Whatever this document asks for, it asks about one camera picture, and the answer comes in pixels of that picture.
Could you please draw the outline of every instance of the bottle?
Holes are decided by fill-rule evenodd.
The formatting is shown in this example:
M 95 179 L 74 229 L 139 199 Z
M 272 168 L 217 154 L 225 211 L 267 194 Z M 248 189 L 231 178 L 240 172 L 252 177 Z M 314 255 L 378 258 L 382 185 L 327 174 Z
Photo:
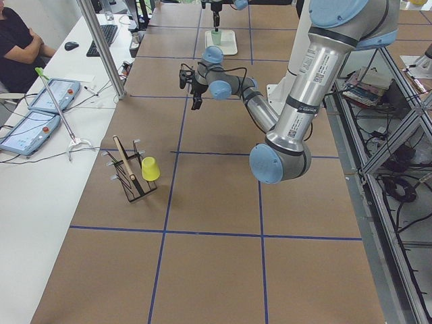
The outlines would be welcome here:
M 406 7 L 407 7 L 407 5 L 408 5 L 408 0 L 400 0 L 400 7 L 399 7 L 399 9 L 405 10 Z
M 105 14 L 105 19 L 110 22 L 114 20 L 113 11 L 111 9 L 111 5 L 109 4 L 109 0 L 101 0 L 102 10 Z

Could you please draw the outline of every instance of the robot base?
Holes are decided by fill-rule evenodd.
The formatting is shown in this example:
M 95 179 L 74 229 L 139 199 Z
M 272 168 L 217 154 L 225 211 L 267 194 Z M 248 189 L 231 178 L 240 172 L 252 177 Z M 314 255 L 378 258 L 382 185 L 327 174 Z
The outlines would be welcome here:
M 401 55 L 401 59 L 415 78 L 432 79 L 432 59 L 426 55 L 420 57 Z
M 288 72 L 282 80 L 280 80 L 279 84 L 267 85 L 267 100 L 278 115 L 282 113 L 285 101 L 290 94 L 295 79 L 296 77 Z
M 211 30 L 208 30 L 205 32 L 205 47 L 209 46 L 219 47 L 224 55 L 235 55 L 237 54 L 236 34 L 234 34 L 233 30 L 222 30 L 221 44 L 214 45 Z

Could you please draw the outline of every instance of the metal frame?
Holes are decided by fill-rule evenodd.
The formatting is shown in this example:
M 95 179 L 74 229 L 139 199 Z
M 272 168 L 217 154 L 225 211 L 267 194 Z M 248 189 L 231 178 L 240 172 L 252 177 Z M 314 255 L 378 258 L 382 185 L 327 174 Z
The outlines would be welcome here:
M 90 30 L 94 43 L 96 44 L 98 52 L 101 55 L 102 63 L 115 89 L 115 93 L 117 94 L 119 99 L 123 99 L 124 96 L 126 95 L 126 91 L 124 90 L 123 82 L 120 80 L 117 68 L 114 64 L 113 57 L 109 52 L 107 41 L 105 40 L 101 27 L 99 26 L 99 21 L 93 9 L 93 5 L 90 2 L 90 0 L 76 0 L 76 1 L 80 6 L 82 15 L 86 20 L 88 29 Z
M 379 54 L 387 64 L 402 94 L 405 97 L 416 94 L 400 73 L 387 49 L 380 49 Z M 336 88 L 341 89 L 341 84 L 336 82 Z M 400 122 L 398 129 L 389 137 L 388 145 L 382 146 L 372 157 L 368 157 L 364 152 L 349 106 L 344 100 L 340 97 L 337 99 L 327 97 L 326 103 L 330 125 L 337 142 L 385 318 L 388 323 L 427 324 L 429 320 L 424 300 L 420 298 L 419 287 L 407 262 L 404 242 L 394 231 L 392 216 L 387 211 L 382 189 L 374 178 L 374 172 L 419 126 L 432 141 L 431 117 L 425 113 L 432 104 L 432 96 L 428 96 L 423 102 L 418 98 L 409 102 L 411 110 Z M 415 242 L 414 245 L 421 248 L 431 247 L 430 242 L 422 242 L 420 246 Z

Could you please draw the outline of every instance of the robotic arm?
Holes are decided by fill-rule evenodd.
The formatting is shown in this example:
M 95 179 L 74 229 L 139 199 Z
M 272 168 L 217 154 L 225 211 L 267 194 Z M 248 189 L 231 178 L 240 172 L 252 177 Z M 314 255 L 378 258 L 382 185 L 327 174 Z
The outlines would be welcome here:
M 219 30 L 219 24 L 221 22 L 221 17 L 219 12 L 222 11 L 223 4 L 234 4 L 237 10 L 242 10 L 248 5 L 248 0 L 201 0 L 201 6 L 205 9 L 207 3 L 210 3 L 210 9 L 213 12 L 213 26 L 215 30 Z
M 399 0 L 311 0 L 310 46 L 280 116 L 252 79 L 225 73 L 223 54 L 217 47 L 205 50 L 196 72 L 180 70 L 180 86 L 191 84 L 192 109 L 199 109 L 200 96 L 208 88 L 217 100 L 230 95 L 243 100 L 257 126 L 266 133 L 265 144 L 254 147 L 249 158 L 258 180 L 274 184 L 300 177 L 311 165 L 311 153 L 303 138 L 346 54 L 394 42 L 399 7 Z

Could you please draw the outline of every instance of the green cup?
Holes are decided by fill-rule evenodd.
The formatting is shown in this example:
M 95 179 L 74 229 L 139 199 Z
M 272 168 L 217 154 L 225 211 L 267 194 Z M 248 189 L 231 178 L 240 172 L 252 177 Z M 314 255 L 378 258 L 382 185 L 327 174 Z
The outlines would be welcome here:
M 221 44 L 221 37 L 222 37 L 222 30 L 212 30 L 211 31 L 211 40 L 213 41 L 214 45 L 220 45 Z

